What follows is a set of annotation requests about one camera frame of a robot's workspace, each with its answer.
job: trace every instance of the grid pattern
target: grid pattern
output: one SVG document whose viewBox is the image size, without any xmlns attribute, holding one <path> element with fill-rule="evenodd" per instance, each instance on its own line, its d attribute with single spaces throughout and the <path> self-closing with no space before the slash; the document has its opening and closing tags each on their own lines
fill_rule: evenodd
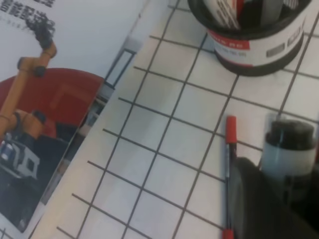
<svg viewBox="0 0 319 239">
<path fill-rule="evenodd" d="M 104 136 L 113 140 L 112 150 L 105 164 L 88 160 L 88 166 L 98 169 L 101 177 L 96 181 L 92 197 L 84 198 L 85 195 L 79 196 L 76 192 L 72 194 L 84 205 L 85 214 L 76 233 L 65 225 L 57 227 L 67 238 L 104 238 L 105 233 L 114 239 L 220 238 L 225 225 L 224 175 L 223 163 L 220 162 L 223 156 L 219 152 L 223 151 L 224 116 L 238 113 L 239 120 L 247 120 L 243 123 L 249 124 L 256 136 L 239 129 L 238 151 L 240 155 L 243 148 L 243 156 L 257 158 L 256 165 L 259 164 L 260 142 L 264 135 L 258 128 L 266 123 L 261 119 L 269 113 L 302 119 L 314 126 L 319 123 L 317 116 L 300 111 L 302 104 L 295 104 L 295 98 L 300 99 L 300 94 L 304 94 L 304 104 L 308 103 L 307 93 L 298 91 L 303 82 L 316 85 L 319 79 L 319 74 L 314 71 L 302 71 L 306 58 L 315 59 L 307 49 L 316 41 L 314 32 L 318 10 L 295 69 L 287 68 L 260 78 L 258 83 L 229 73 L 217 62 L 212 62 L 214 53 L 213 49 L 206 47 L 209 38 L 204 30 L 196 29 L 198 38 L 182 32 L 181 35 L 190 36 L 186 40 L 174 34 L 174 28 L 170 27 L 183 24 L 180 20 L 189 17 L 187 14 L 191 13 L 183 0 L 170 5 L 161 37 L 150 37 L 150 40 L 156 40 L 156 44 L 147 51 L 152 55 L 145 56 L 150 59 L 149 64 L 145 68 L 138 64 L 139 67 L 129 70 L 130 80 L 138 85 L 132 87 L 136 94 L 132 98 L 130 92 L 130 97 L 127 97 L 119 89 L 117 110 L 126 115 L 125 119 L 113 119 L 118 123 L 114 127 L 117 130 L 112 127 L 103 129 Z M 187 20 L 190 31 L 191 27 L 200 27 Z M 174 58 L 174 54 L 179 53 L 182 56 L 178 57 L 187 59 L 177 63 L 163 62 L 169 61 L 167 52 L 172 52 L 169 57 Z M 202 69 L 203 64 L 198 64 L 205 62 L 208 55 L 211 57 L 210 67 L 221 79 L 209 78 L 209 82 L 198 79 L 204 78 L 205 74 L 209 76 L 209 71 L 206 73 L 207 69 Z M 252 90 L 257 91 L 258 97 L 246 91 L 247 82 Z M 258 92 L 259 88 L 272 92 L 272 99 Z M 207 107 L 211 102 L 212 112 Z M 127 161 L 117 164 L 123 158 L 134 160 L 136 168 Z"/>
</svg>

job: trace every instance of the tile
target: tile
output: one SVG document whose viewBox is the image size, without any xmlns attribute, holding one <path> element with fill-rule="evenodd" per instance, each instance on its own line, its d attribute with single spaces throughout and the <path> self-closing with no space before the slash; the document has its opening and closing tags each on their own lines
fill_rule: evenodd
<svg viewBox="0 0 319 239">
<path fill-rule="evenodd" d="M 185 80 L 194 63 L 196 53 L 197 50 L 190 47 L 162 42 L 154 58 L 151 71 Z"/>
<path fill-rule="evenodd" d="M 168 118 L 165 116 L 133 107 L 122 135 L 144 146 L 157 149 L 167 122 Z"/>
<path fill-rule="evenodd" d="M 134 101 L 145 74 L 144 71 L 133 67 L 127 70 L 118 88 L 118 97 Z"/>
<path fill-rule="evenodd" d="M 215 177 L 225 179 L 225 139 L 215 135 L 202 170 Z"/>
<path fill-rule="evenodd" d="M 290 62 L 286 67 L 285 69 L 288 69 L 288 70 L 292 70 L 294 71 L 296 68 L 297 68 L 297 65 L 299 63 L 299 60 L 300 60 L 300 57 L 304 51 L 304 48 L 305 48 L 305 45 L 306 45 L 306 42 L 308 41 L 308 37 L 307 36 L 304 36 L 304 40 L 303 40 L 303 45 L 301 46 L 301 49 L 298 53 L 298 55 L 292 60 L 292 62 Z"/>
<path fill-rule="evenodd" d="M 269 109 L 231 99 L 225 110 L 218 131 L 225 135 L 227 115 L 237 117 L 237 138 L 250 145 L 262 148 L 269 114 L 276 113 Z"/>
<path fill-rule="evenodd" d="M 229 94 L 236 75 L 226 70 L 212 53 L 201 51 L 189 82 L 211 90 Z"/>
<path fill-rule="evenodd" d="M 172 119 L 159 151 L 199 168 L 210 138 L 211 133 Z"/>
<path fill-rule="evenodd" d="M 136 233 L 135 231 L 128 229 L 126 231 L 124 239 L 146 239 L 146 237 Z"/>
<path fill-rule="evenodd" d="M 185 86 L 174 116 L 214 130 L 227 98 L 193 86 Z"/>
<path fill-rule="evenodd" d="M 61 220 L 57 226 L 73 237 L 76 237 L 83 223 L 89 205 L 83 203 L 75 197 L 70 196 L 68 206 L 65 208 L 66 210 L 64 215 L 61 217 Z"/>
<path fill-rule="evenodd" d="M 102 174 L 103 170 L 86 163 L 82 167 L 81 178 L 72 192 L 85 201 L 91 202 Z"/>
<path fill-rule="evenodd" d="M 55 230 L 54 234 L 50 239 L 70 239 L 69 236 L 64 234 L 63 232 L 59 231 L 58 229 Z"/>
<path fill-rule="evenodd" d="M 205 33 L 205 27 L 191 12 L 176 10 L 169 22 L 164 39 L 199 47 Z"/>
<path fill-rule="evenodd" d="M 139 188 L 106 173 L 93 204 L 127 222 L 139 191 Z"/>
<path fill-rule="evenodd" d="M 206 37 L 206 40 L 203 45 L 203 49 L 209 50 L 209 51 L 215 51 L 214 41 L 209 35 Z"/>
<path fill-rule="evenodd" d="M 312 1 L 310 3 L 310 6 L 308 8 L 308 14 L 306 17 L 306 23 L 304 26 L 304 30 L 306 33 L 310 33 L 311 29 L 314 25 L 315 19 L 317 17 L 319 11 L 319 2 L 318 1 Z"/>
<path fill-rule="evenodd" d="M 225 226 L 225 184 L 200 174 L 187 208 L 219 226 Z"/>
<path fill-rule="evenodd" d="M 115 100 L 109 107 L 110 109 L 107 110 L 107 113 L 104 116 L 104 118 L 107 119 L 105 122 L 105 129 L 119 134 L 130 111 L 131 104 Z"/>
<path fill-rule="evenodd" d="M 233 96 L 280 109 L 293 76 L 293 73 L 285 71 L 262 77 L 240 76 Z"/>
<path fill-rule="evenodd" d="M 153 239 L 171 238 L 181 209 L 146 192 L 141 194 L 130 225 Z"/>
<path fill-rule="evenodd" d="M 91 208 L 79 239 L 121 239 L 125 226 Z"/>
<path fill-rule="evenodd" d="M 310 40 L 306 54 L 301 63 L 299 72 L 313 76 L 319 76 L 319 67 L 317 59 L 319 55 L 319 38 L 313 37 Z"/>
<path fill-rule="evenodd" d="M 195 176 L 195 170 L 158 155 L 145 188 L 183 207 Z"/>
<path fill-rule="evenodd" d="M 185 213 L 175 238 L 219 239 L 222 238 L 222 231 L 189 213 Z"/>
<path fill-rule="evenodd" d="M 189 9 L 188 1 L 187 0 L 180 0 L 178 7 L 182 8 L 182 9 Z"/>
<path fill-rule="evenodd" d="M 155 26 L 155 28 L 153 29 L 153 31 L 151 32 L 151 36 L 156 36 L 156 37 L 162 37 L 167 21 L 169 19 L 169 16 L 171 15 L 171 12 L 173 11 L 173 9 L 171 8 L 167 8 L 165 10 L 165 13 L 163 14 L 162 18 L 160 19 L 160 21 L 157 23 L 157 25 Z"/>
<path fill-rule="evenodd" d="M 153 152 L 120 139 L 108 170 L 141 186 L 153 157 Z"/>
<path fill-rule="evenodd" d="M 297 75 L 284 111 L 319 120 L 319 80 Z"/>
<path fill-rule="evenodd" d="M 87 147 L 88 150 L 86 151 L 86 160 L 90 160 L 92 163 L 105 168 L 115 146 L 116 140 L 116 136 L 106 133 L 102 130 L 96 133 L 94 135 L 94 140 L 86 141 L 88 142 L 87 144 L 90 144 Z"/>
<path fill-rule="evenodd" d="M 169 6 L 176 6 L 177 0 L 169 0 Z"/>
<path fill-rule="evenodd" d="M 148 74 L 136 103 L 171 115 L 183 84 Z"/>
<path fill-rule="evenodd" d="M 154 55 L 154 52 L 159 44 L 159 40 L 149 38 L 144 43 L 142 49 L 138 52 L 135 61 L 134 66 L 147 69 L 150 65 L 151 59 Z"/>
</svg>

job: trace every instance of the orange robotic arm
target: orange robotic arm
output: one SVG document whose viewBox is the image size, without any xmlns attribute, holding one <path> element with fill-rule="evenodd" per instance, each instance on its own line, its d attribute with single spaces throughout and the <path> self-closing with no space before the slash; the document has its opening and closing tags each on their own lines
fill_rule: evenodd
<svg viewBox="0 0 319 239">
<path fill-rule="evenodd" d="M 28 78 L 31 74 L 42 77 L 50 59 L 53 58 L 57 52 L 54 42 L 51 39 L 51 34 L 46 28 L 47 18 L 43 17 L 41 21 L 42 22 L 37 22 L 38 25 L 36 26 L 27 22 L 27 25 L 31 28 L 31 30 L 34 30 L 36 38 L 40 42 L 43 51 L 38 58 L 22 57 L 18 62 L 19 72 L 15 77 L 8 96 L 0 111 L 0 138 L 3 137 L 5 132 L 8 131 L 15 122 L 12 115 L 16 110 L 16 106 L 21 98 Z"/>
</svg>

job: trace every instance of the white tiled surface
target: white tiled surface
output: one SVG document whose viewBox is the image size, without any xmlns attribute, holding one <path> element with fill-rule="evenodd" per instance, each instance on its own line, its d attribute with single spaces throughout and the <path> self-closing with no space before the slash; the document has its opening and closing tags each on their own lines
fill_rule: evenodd
<svg viewBox="0 0 319 239">
<path fill-rule="evenodd" d="M 154 239 L 171 238 L 181 209 L 143 192 L 131 226 Z"/>
<path fill-rule="evenodd" d="M 315 8 L 319 7 L 317 2 L 312 4 L 305 26 L 308 33 L 319 9 Z M 181 0 L 178 8 L 187 9 L 187 1 Z M 171 22 L 164 32 L 171 14 Z M 198 26 L 190 12 L 168 8 L 152 36 L 162 37 L 165 33 L 165 40 L 200 46 L 204 31 Z M 83 166 L 86 170 L 83 181 L 78 182 L 83 187 L 73 187 L 72 193 L 93 203 L 93 207 L 71 197 L 58 225 L 73 237 L 82 228 L 81 239 L 221 238 L 220 227 L 225 225 L 225 117 L 230 114 L 237 117 L 238 155 L 258 165 L 269 119 L 283 106 L 293 78 L 289 71 L 296 69 L 302 55 L 299 53 L 286 70 L 264 77 L 240 76 L 236 81 L 236 75 L 225 70 L 207 52 L 214 49 L 209 37 L 203 45 L 205 50 L 200 50 L 197 58 L 198 49 L 165 40 L 150 38 L 134 62 L 134 66 L 145 70 L 150 66 L 151 72 L 162 76 L 132 68 L 124 77 L 125 84 L 113 96 L 129 102 L 137 99 L 141 107 L 133 106 L 131 110 L 129 102 L 111 99 L 91 130 L 95 140 L 86 142 L 86 147 L 94 153 L 88 153 L 86 160 L 98 167 Z M 318 53 L 319 38 L 312 37 L 283 108 L 284 117 L 303 118 L 316 129 Z M 232 96 L 227 101 L 231 89 Z M 104 128 L 115 135 L 123 130 L 124 138 L 116 143 L 117 136 L 102 131 Z M 217 134 L 210 145 L 215 129 Z M 60 231 L 54 236 L 65 239 L 66 235 L 59 235 Z"/>
<path fill-rule="evenodd" d="M 151 71 L 185 80 L 194 62 L 196 49 L 162 42 L 159 46 Z"/>
<path fill-rule="evenodd" d="M 144 146 L 156 149 L 167 122 L 168 118 L 164 116 L 133 107 L 122 135 Z"/>
<path fill-rule="evenodd" d="M 76 237 L 89 206 L 71 197 L 58 227 Z"/>
<path fill-rule="evenodd" d="M 198 86 L 229 94 L 235 78 L 236 75 L 226 70 L 214 54 L 201 51 L 188 81 Z"/>
<path fill-rule="evenodd" d="M 210 220 L 225 226 L 225 184 L 204 174 L 200 174 L 190 197 L 187 208 Z"/>
<path fill-rule="evenodd" d="M 141 186 L 154 155 L 153 152 L 120 139 L 108 169 Z"/>
<path fill-rule="evenodd" d="M 195 175 L 195 170 L 157 156 L 145 188 L 184 206 Z"/>
<path fill-rule="evenodd" d="M 211 133 L 172 120 L 159 151 L 199 168 L 210 138 Z"/>
<path fill-rule="evenodd" d="M 174 116 L 197 126 L 214 130 L 226 99 L 225 96 L 186 86 Z"/>
<path fill-rule="evenodd" d="M 91 208 L 79 239 L 121 239 L 124 228 L 123 224 Z"/>
<path fill-rule="evenodd" d="M 106 173 L 93 204 L 121 221 L 127 222 L 138 194 L 137 187 Z"/>
<path fill-rule="evenodd" d="M 148 74 L 136 103 L 171 115 L 182 85 L 178 81 Z"/>
</svg>

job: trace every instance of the marker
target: marker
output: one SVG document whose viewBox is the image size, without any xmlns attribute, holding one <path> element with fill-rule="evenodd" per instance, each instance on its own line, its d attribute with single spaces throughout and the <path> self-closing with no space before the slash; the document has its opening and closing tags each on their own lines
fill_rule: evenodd
<svg viewBox="0 0 319 239">
<path fill-rule="evenodd" d="M 223 239 L 234 239 L 234 232 L 231 228 L 229 215 L 229 177 L 230 165 L 237 157 L 237 133 L 236 133 L 236 117 L 228 116 L 226 119 L 226 229 L 223 231 Z"/>
</svg>

